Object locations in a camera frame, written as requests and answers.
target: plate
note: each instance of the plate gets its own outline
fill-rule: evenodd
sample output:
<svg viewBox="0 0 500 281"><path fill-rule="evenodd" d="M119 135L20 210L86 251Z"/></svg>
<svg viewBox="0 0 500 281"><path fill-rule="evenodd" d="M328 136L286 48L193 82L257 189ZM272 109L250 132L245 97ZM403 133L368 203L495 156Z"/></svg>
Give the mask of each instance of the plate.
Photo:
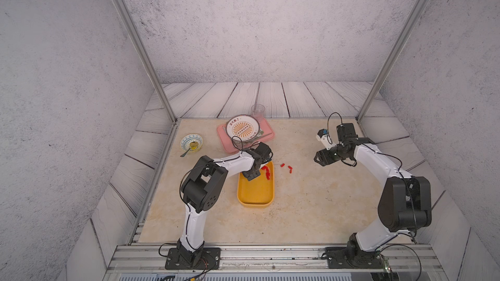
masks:
<svg viewBox="0 0 500 281"><path fill-rule="evenodd" d="M259 122L249 115L238 115L233 117L226 124L226 132L229 137L241 138L242 141L248 141L255 138L259 133Z"/></svg>
<svg viewBox="0 0 500 281"><path fill-rule="evenodd" d="M180 148L183 149L184 151L187 151L190 148L189 144L193 141L198 142L198 146L195 149L190 150L190 152L198 151L202 147L202 144L203 144L203 138L202 138L202 136L200 136L198 134L189 134L189 135L185 136L184 138L182 138L182 140L180 141Z"/></svg>

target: metal pole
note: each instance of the metal pole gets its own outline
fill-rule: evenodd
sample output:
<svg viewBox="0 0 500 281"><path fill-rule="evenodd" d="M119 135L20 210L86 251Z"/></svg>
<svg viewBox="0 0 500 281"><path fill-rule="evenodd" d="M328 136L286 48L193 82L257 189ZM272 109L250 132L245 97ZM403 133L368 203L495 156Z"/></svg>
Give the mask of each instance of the metal pole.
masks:
<svg viewBox="0 0 500 281"><path fill-rule="evenodd" d="M404 26L403 29L401 30L401 33L399 33L399 36L397 36L397 40L394 43L391 52L387 56L387 59L385 60L384 65L380 69L380 72L378 72L377 78L375 78L375 81L373 82L372 88L368 93L368 96L366 97L363 106L361 107L361 110L359 110L358 116L356 116L358 123L361 123L361 120L363 119L363 117L365 117L366 112L368 111L370 105L372 104L372 101L375 99L378 91L384 84L384 81L389 75L389 72L391 72L392 66L396 62L397 57L401 53L405 43L409 38L409 35L411 34L412 29L415 27L416 22L422 15L422 12L426 8L428 2L429 0L416 0L413 8L411 9L408 15L406 22L404 22Z"/></svg>
<svg viewBox="0 0 500 281"><path fill-rule="evenodd" d="M165 107L165 110L168 114L168 117L170 120L175 123L176 122L176 116L173 113L172 107L170 106L170 103L168 103L168 99L165 95L165 92L163 90L163 87L161 86L158 76L156 75L156 72L154 70L153 64L151 63L151 59L149 59L149 56L147 55L146 48L144 47L144 44L141 41L141 37L139 37L139 33L137 32L137 29L134 26L134 22L132 21L132 18L130 17L130 14L128 12L127 6L125 5L125 2L123 0L112 0L113 3L115 4L116 9L118 10L118 14L122 18L123 24L127 28L128 35L130 36L130 39L132 40L132 43L134 44L135 50L139 54L139 57L141 58L142 64L144 65L144 68L146 69L146 73L149 76L149 79L151 80L151 83L153 84L154 89L158 93L159 99L163 106Z"/></svg>

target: black mounting plate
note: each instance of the black mounting plate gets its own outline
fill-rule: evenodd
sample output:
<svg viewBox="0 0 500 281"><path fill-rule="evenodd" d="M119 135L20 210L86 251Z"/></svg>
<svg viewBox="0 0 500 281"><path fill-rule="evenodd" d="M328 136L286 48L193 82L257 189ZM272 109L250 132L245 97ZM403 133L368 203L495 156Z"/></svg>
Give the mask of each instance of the black mounting plate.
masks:
<svg viewBox="0 0 500 281"><path fill-rule="evenodd" d="M347 259L347 248L326 247L329 269L383 269L384 262L377 259L375 252L358 251L352 259Z"/></svg>
<svg viewBox="0 0 500 281"><path fill-rule="evenodd" d="M221 261L221 249L218 247L204 247L202 257L207 261L208 269L217 270ZM188 263L179 253L179 250L172 247L168 251L165 269L167 270L204 270L205 263L200 260L194 267Z"/></svg>

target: clear plastic cup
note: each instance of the clear plastic cup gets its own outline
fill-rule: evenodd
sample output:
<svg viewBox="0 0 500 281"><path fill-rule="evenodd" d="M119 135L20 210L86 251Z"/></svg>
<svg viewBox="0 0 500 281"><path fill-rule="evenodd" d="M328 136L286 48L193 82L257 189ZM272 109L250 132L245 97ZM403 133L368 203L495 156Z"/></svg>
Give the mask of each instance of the clear plastic cup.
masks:
<svg viewBox="0 0 500 281"><path fill-rule="evenodd" d="M264 118L264 112L266 111L266 107L262 104L252 105L250 108L250 115L255 118L257 121L261 121Z"/></svg>

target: yellow tray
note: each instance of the yellow tray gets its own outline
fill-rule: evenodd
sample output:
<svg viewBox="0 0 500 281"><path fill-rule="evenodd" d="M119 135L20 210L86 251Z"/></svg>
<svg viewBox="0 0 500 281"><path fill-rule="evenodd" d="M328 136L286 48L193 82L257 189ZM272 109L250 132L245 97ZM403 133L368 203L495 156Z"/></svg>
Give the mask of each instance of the yellow tray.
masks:
<svg viewBox="0 0 500 281"><path fill-rule="evenodd" d="M266 171L260 169L260 176L248 181L240 173L238 179L238 201L245 207L264 208L274 200L274 166L272 161L265 166L269 167L270 180L266 178Z"/></svg>

